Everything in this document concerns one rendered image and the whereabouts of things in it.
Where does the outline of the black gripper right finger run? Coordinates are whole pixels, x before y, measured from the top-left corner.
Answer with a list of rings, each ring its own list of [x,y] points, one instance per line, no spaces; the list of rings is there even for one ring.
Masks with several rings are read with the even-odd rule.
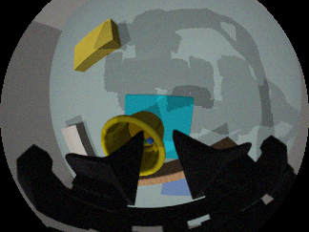
[[[217,150],[177,130],[174,130],[173,142],[193,200],[205,197],[204,190],[216,180],[225,163],[248,154],[252,147],[252,143],[244,142]]]

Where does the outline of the yellow cup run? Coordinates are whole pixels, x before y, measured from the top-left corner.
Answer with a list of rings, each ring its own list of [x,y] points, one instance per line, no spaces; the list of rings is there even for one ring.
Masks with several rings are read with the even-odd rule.
[[[101,145],[105,155],[114,153],[115,150],[123,146],[139,131],[143,131],[144,138],[153,138],[154,143],[144,143],[143,158],[140,162],[139,176],[154,174],[159,170],[165,161],[165,127],[162,120],[155,113],[140,111],[130,116],[115,116],[105,122],[103,130],[101,130]]]

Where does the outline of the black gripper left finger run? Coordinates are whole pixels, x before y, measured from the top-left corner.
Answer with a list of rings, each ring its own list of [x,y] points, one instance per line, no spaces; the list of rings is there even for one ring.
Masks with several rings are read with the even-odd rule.
[[[114,153],[104,158],[69,153],[65,159],[76,175],[112,182],[128,205],[135,205],[143,153],[143,131],[139,131]]]

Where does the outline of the brown wooden bar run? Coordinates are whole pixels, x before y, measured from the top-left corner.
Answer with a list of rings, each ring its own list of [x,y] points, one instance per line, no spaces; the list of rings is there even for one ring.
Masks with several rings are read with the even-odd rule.
[[[227,147],[237,146],[238,143],[233,142],[228,136],[222,139],[220,142],[210,145],[217,150],[227,149]],[[162,182],[175,181],[185,178],[185,174],[182,173],[180,158],[173,159],[173,161],[165,162],[158,171],[154,174],[143,175],[139,177],[138,185],[152,185],[152,184],[162,184]]]

